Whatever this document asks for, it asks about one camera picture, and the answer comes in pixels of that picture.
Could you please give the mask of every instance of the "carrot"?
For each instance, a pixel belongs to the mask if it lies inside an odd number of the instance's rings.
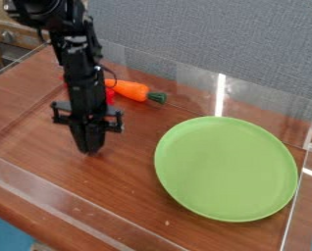
[[[151,92],[151,88],[143,83],[126,80],[117,80],[116,83],[114,79],[106,79],[105,85],[106,87],[113,88],[117,93],[136,101],[144,102],[148,99],[152,99],[161,104],[165,103],[167,94],[161,92]]]

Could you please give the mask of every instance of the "blue floor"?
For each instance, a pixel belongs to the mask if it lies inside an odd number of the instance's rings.
[[[30,251],[34,238],[0,219],[0,251]]]

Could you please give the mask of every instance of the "wooden table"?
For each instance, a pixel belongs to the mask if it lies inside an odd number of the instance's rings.
[[[137,103],[117,96],[116,106],[125,110],[125,133],[108,134],[97,156],[81,154],[69,128],[50,119],[50,102],[68,99],[68,94],[59,80],[62,70],[51,48],[46,48],[0,75],[0,158],[189,250],[279,250],[290,206],[254,223],[212,221],[184,209],[157,180],[157,142],[176,124],[211,112],[215,96],[106,64],[120,78],[145,82],[165,91],[169,104]],[[266,125],[282,139],[298,143],[305,139],[307,123],[231,99],[226,107],[228,115]],[[288,149],[302,167],[305,151],[292,146]],[[45,189],[31,180],[25,180],[23,186],[38,193]],[[62,207],[70,207],[72,201],[49,195]],[[102,219],[90,217],[101,225]],[[0,218],[58,250],[114,249],[2,187]],[[156,250],[143,238],[134,245],[140,250]]]

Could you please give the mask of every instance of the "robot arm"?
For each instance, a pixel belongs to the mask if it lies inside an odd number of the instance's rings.
[[[106,104],[101,45],[85,4],[81,0],[5,0],[5,10],[21,24],[49,30],[70,96],[70,102],[51,104],[54,122],[69,125],[80,150],[93,154],[104,145],[105,133],[122,131],[122,113]]]

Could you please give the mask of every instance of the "green plate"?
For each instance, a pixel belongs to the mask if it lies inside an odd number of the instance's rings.
[[[184,207],[226,222],[272,215],[298,185],[298,168],[283,143],[259,126],[232,118],[179,124],[159,143],[156,172]]]

